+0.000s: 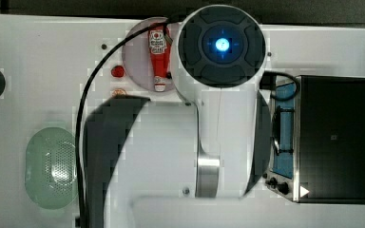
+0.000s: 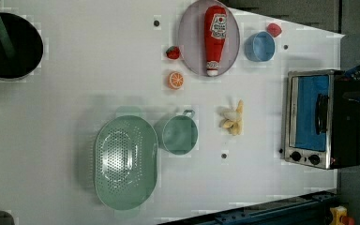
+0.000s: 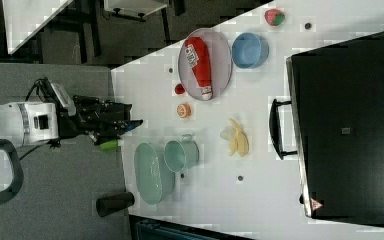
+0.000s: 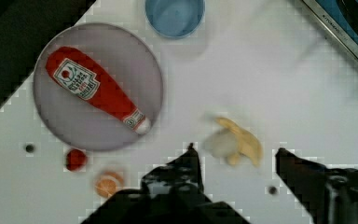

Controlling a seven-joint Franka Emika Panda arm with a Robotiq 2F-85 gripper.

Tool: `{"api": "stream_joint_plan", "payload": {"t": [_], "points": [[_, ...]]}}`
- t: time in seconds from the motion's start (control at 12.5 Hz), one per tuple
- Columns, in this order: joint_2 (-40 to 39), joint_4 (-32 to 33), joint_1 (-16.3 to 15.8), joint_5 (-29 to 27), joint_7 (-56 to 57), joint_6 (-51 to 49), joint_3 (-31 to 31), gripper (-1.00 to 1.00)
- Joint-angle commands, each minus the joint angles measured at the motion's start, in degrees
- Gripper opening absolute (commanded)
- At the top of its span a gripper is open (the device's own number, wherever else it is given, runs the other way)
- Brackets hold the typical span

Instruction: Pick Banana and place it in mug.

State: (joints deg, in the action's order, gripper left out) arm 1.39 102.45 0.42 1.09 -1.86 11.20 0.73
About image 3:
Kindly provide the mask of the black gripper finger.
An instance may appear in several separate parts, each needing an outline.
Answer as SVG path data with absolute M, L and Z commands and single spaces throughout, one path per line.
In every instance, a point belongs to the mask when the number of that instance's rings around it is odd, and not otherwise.
M 93 133 L 94 144 L 101 145 L 103 143 L 119 140 L 122 135 L 115 131 L 98 131 Z
M 142 119 L 140 119 L 140 120 L 126 120 L 120 124 L 120 131 L 122 133 L 126 133 L 126 132 L 134 130 L 135 128 L 141 126 L 142 124 L 143 124 Z

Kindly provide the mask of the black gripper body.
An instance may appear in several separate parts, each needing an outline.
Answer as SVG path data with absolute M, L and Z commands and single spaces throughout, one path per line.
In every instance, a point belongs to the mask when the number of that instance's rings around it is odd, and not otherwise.
M 58 135 L 60 139 L 71 139 L 79 135 L 91 135 L 98 131 L 120 131 L 123 121 L 131 120 L 131 104 L 101 101 L 96 97 L 74 96 L 76 114 L 69 116 L 68 111 L 57 103 Z

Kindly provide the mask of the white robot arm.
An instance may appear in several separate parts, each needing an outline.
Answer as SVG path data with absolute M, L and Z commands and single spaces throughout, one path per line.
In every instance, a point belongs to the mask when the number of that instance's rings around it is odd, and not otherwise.
M 21 190 L 24 173 L 17 149 L 50 144 L 63 139 L 89 136 L 102 145 L 116 141 L 143 124 L 130 118 L 130 104 L 95 97 L 75 96 L 68 104 L 55 102 L 10 102 L 0 105 L 0 151 L 8 156 L 12 179 L 0 190 L 0 205 Z

